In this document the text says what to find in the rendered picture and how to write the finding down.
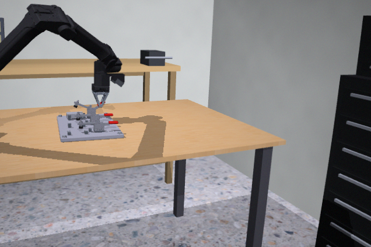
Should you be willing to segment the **black toggle clamp with red handle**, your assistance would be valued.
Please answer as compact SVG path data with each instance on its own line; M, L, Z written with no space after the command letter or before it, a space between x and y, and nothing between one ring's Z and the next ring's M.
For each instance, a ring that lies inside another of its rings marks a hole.
M83 129L83 126L82 125L90 125L90 124L94 124L94 132L104 132L104 126L110 126L110 124L118 124L118 121L109 121L108 123L103 123L103 122L99 122L99 120L96 118L95 119L96 121L94 122L82 122L82 120L80 119L80 121L78 122L78 125L79 125L79 129Z
M95 114L93 111L92 111L92 113L93 114L79 114L79 112L78 112L75 115L75 117L77 117L76 118L77 121L80 121L80 117L90 117L90 122L94 122L96 118L100 121L100 118L105 118L105 117L113 116L113 114L99 115L99 114Z

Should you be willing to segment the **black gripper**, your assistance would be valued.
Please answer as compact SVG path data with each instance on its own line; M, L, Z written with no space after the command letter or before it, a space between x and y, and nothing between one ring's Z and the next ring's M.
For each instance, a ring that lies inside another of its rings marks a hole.
M96 102L99 106L99 108L103 107L104 102L109 94L110 87L109 86L102 86L102 75L106 75L107 73L94 73L94 83L92 83L92 92L96 99ZM99 89L102 88L102 89ZM99 99L97 95L103 95L101 99L101 104L99 102Z

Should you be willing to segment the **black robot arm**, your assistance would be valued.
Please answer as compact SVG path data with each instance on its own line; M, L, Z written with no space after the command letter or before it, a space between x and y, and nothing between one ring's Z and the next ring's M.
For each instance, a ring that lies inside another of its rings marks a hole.
M30 4L26 9L23 20L0 42L0 71L35 37L48 30L72 40L98 58L94 61L94 73L107 73L101 76L101 86L110 86L110 81L123 86L125 74L110 75L121 74L114 72L121 70L122 62L108 44L80 27L59 6Z

